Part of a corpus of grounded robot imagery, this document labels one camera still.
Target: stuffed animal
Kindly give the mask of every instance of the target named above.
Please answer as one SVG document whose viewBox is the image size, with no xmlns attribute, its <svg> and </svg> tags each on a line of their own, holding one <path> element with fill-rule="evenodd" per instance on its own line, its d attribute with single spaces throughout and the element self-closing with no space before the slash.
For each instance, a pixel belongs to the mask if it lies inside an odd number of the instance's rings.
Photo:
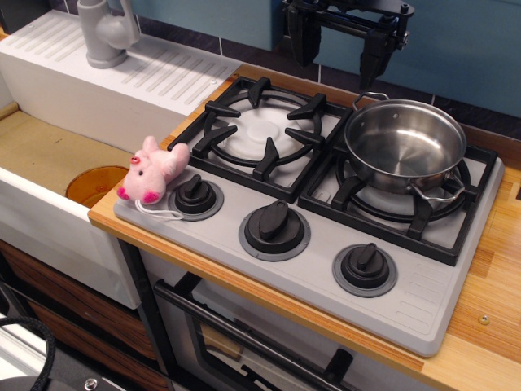
<svg viewBox="0 0 521 391">
<path fill-rule="evenodd" d="M 163 198 L 166 186 L 185 169 L 189 158 L 186 144 L 176 144 L 167 152 L 159 148 L 154 136 L 146 137 L 143 148 L 130 158 L 129 172 L 117 195 L 123 200 L 139 200 L 141 204 L 157 203 Z"/>
</svg>

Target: saucepan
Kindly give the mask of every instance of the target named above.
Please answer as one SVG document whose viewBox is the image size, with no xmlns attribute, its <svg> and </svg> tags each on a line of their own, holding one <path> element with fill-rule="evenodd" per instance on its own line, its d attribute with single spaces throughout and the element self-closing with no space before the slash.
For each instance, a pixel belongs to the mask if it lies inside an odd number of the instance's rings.
<svg viewBox="0 0 521 391">
<path fill-rule="evenodd" d="M 358 109 L 364 96 L 385 100 Z M 454 170 L 465 155 L 466 137 L 449 114 L 426 103 L 371 92 L 361 94 L 353 107 L 344 136 L 352 168 L 362 181 L 438 202 L 452 202 L 465 190 Z M 449 179 L 459 186 L 451 196 L 425 194 Z"/>
</svg>

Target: stove knob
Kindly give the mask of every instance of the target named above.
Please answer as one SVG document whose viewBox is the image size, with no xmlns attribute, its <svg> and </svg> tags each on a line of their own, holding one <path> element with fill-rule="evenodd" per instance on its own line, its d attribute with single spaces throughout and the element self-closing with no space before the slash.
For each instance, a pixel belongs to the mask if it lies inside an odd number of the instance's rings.
<svg viewBox="0 0 521 391">
<path fill-rule="evenodd" d="M 217 196 L 212 186 L 196 174 L 188 182 L 177 188 L 175 203 L 177 208 L 188 214 L 201 214 L 208 211 L 216 202 Z"/>
<path fill-rule="evenodd" d="M 285 201 L 275 201 L 253 212 L 244 227 L 248 243 L 269 254 L 295 248 L 304 238 L 304 224 Z"/>
<path fill-rule="evenodd" d="M 364 289 L 377 288 L 389 277 L 387 259 L 373 243 L 350 250 L 342 260 L 340 270 L 349 283 Z"/>
</svg>

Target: white string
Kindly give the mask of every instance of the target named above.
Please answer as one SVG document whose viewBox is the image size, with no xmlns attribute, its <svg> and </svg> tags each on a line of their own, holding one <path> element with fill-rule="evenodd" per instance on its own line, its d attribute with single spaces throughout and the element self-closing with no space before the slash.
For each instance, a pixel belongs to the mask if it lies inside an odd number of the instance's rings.
<svg viewBox="0 0 521 391">
<path fill-rule="evenodd" d="M 150 214 L 150 215 L 153 215 L 154 217 L 157 217 L 157 218 L 163 218 L 163 219 L 166 219 L 166 220 L 182 220 L 184 218 L 182 213 L 180 213 L 178 211 L 175 211 L 175 210 L 168 210 L 168 209 L 152 210 L 152 209 L 146 209 L 146 208 L 143 207 L 143 205 L 141 204 L 140 200 L 136 200 L 135 201 L 135 205 L 136 205 L 136 209 L 139 212 L 145 213 L 145 214 Z"/>
</svg>

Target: gas stove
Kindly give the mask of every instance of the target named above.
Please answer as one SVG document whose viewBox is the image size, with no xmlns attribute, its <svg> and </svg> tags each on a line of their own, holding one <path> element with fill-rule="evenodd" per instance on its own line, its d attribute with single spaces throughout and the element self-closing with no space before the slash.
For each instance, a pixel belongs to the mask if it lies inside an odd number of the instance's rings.
<svg viewBox="0 0 521 391">
<path fill-rule="evenodd" d="M 449 205 L 366 187 L 349 168 L 352 110 L 269 79 L 238 78 L 169 146 L 185 171 L 147 208 L 116 216 L 422 356 L 435 354 L 492 207 L 504 165 L 469 146 Z M 453 191 L 449 181 L 433 194 Z"/>
</svg>

